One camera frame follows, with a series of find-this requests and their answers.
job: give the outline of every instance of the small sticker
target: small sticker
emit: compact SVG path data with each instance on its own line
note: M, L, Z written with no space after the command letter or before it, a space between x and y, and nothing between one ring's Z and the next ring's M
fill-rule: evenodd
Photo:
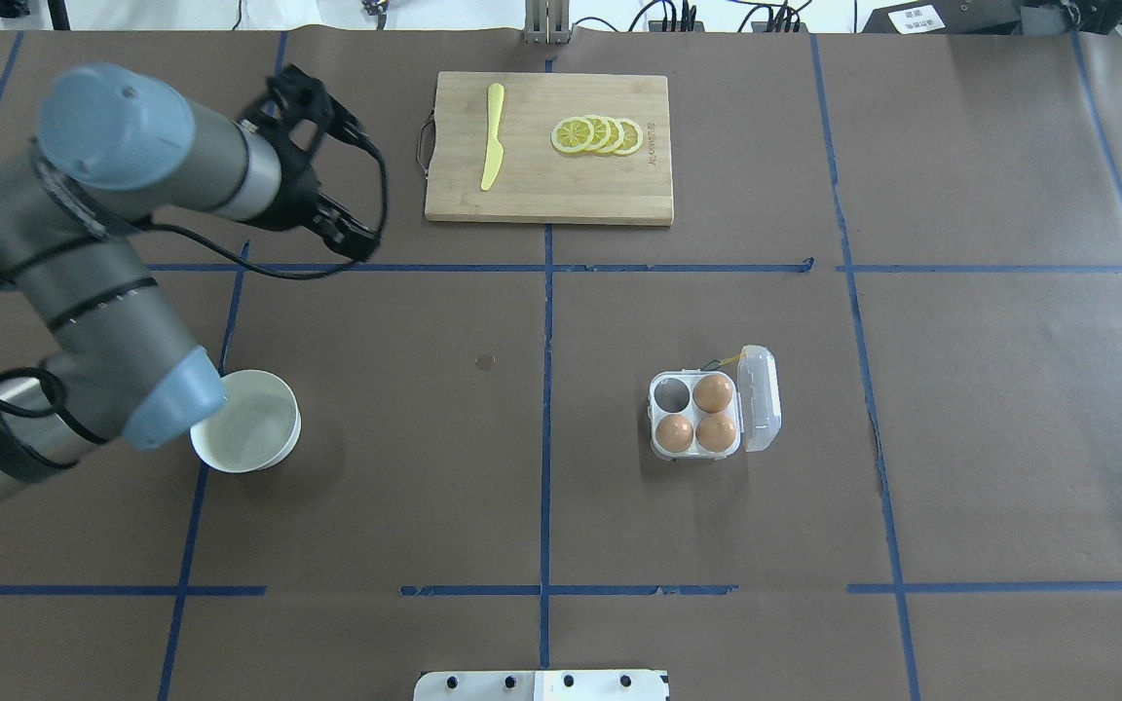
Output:
M899 34L920 34L945 27L942 18L938 17L938 10L931 4L921 4L920 8L888 12L886 17L890 17L890 21L894 22L894 28L899 30Z

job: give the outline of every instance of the egg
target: egg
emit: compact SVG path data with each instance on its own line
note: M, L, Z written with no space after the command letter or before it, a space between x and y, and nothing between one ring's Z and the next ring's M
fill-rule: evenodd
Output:
M720 453L735 443L738 430L735 427L735 419L732 417L717 416L706 417L699 422L699 444L714 453Z
M696 382L696 407L716 414L729 407L729 400L735 398L735 384L725 373L718 372Z
M655 442L670 453L684 452L696 436L696 427L681 414L669 414L655 425Z

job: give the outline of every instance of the yellow knife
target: yellow knife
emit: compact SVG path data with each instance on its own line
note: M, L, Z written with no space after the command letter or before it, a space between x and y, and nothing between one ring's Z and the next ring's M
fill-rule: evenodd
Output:
M499 163L505 159L505 147L499 145L499 112L505 107L505 86L487 85L487 153L484 155L484 178L479 187L487 192L499 174Z

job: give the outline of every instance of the empty egg slot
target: empty egg slot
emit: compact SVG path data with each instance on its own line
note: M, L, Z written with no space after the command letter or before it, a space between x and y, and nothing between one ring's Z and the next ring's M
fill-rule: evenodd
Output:
M687 382L678 378L662 379L655 385L655 389L652 391L652 399L654 399L655 405L662 412L677 414L681 409L689 407L690 387L687 387Z

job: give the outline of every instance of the lemon slice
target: lemon slice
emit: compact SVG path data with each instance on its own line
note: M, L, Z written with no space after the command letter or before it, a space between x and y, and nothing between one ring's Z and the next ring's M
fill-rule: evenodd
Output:
M596 137L596 127L585 117L570 117L561 120L552 128L552 147L562 154L578 154L591 146Z
M615 136L614 120L601 114L583 114L582 119L588 120L592 128L596 128L596 137L592 137L591 144L588 144L583 151L599 151L605 146L609 146L610 139Z
M623 138L626 129L623 129L623 123L617 119L609 119L609 126L611 126L611 133L609 142L596 148L596 154L611 154L611 151L617 151L618 148L623 147Z
M623 142L614 151L618 156L629 156L643 146L643 129L635 120L617 120L623 128Z

